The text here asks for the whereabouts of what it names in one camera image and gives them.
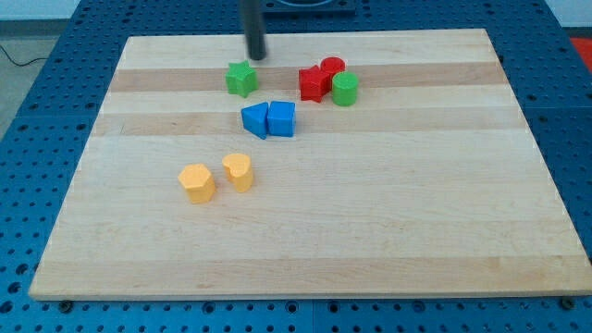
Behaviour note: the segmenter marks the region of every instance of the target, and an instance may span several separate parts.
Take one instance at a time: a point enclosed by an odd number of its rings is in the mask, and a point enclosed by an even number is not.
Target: blue block
[[[269,135],[284,137],[294,136],[296,104],[293,102],[271,102],[267,113],[267,129]]]
[[[251,105],[240,111],[242,126],[261,139],[267,137],[267,102]]]

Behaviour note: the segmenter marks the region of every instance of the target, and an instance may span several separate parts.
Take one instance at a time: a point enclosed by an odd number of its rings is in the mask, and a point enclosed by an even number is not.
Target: yellow block
[[[179,182],[192,204],[209,202],[216,191],[214,177],[203,164],[185,166],[179,174]]]
[[[238,192],[245,192],[253,185],[251,157],[246,154],[228,154],[222,159],[226,178]]]

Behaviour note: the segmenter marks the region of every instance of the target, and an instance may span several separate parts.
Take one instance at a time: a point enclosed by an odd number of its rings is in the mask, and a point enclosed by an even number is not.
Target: wooden board
[[[269,35],[260,90],[226,93],[242,36],[125,46],[31,285],[40,300],[590,293],[592,267],[482,30]],[[341,56],[352,107],[300,102],[299,68]],[[294,138],[240,109],[297,103]],[[221,164],[249,154],[236,193]],[[205,163],[217,193],[177,175]]]

